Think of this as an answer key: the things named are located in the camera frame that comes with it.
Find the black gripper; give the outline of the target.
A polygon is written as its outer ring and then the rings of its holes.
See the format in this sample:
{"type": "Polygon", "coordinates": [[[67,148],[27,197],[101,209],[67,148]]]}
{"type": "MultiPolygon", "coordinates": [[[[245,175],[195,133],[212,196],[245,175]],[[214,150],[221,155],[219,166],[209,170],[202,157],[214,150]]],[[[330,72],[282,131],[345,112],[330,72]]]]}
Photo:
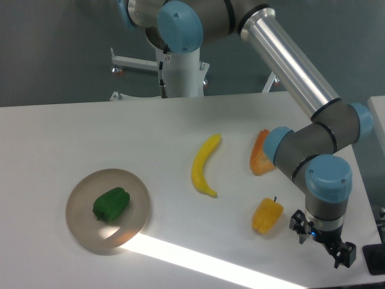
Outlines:
{"type": "Polygon", "coordinates": [[[303,244],[308,236],[329,249],[334,258],[334,268],[344,266],[350,268],[356,260],[356,245],[342,242],[341,233],[344,217],[335,220],[321,220],[312,217],[307,222],[305,214],[296,210],[291,216],[289,229],[298,235],[299,243],[303,244]]]}

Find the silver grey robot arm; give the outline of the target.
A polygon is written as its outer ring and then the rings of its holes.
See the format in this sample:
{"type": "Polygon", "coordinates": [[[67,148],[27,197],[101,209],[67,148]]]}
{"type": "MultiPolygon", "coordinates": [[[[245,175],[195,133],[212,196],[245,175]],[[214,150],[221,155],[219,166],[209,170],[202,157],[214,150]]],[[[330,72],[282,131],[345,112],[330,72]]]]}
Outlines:
{"type": "Polygon", "coordinates": [[[130,67],[155,70],[162,98],[203,94],[202,45],[237,33],[255,48],[311,121],[299,131],[276,128],[263,144],[305,195],[305,210],[292,215],[289,227],[300,242],[322,244],[336,266],[351,266],[356,246],[340,235],[353,174],[336,152],[370,134],[370,111],[341,100],[265,1],[118,1],[117,7],[124,25],[144,28],[155,48],[155,64],[132,60],[130,67]]]}

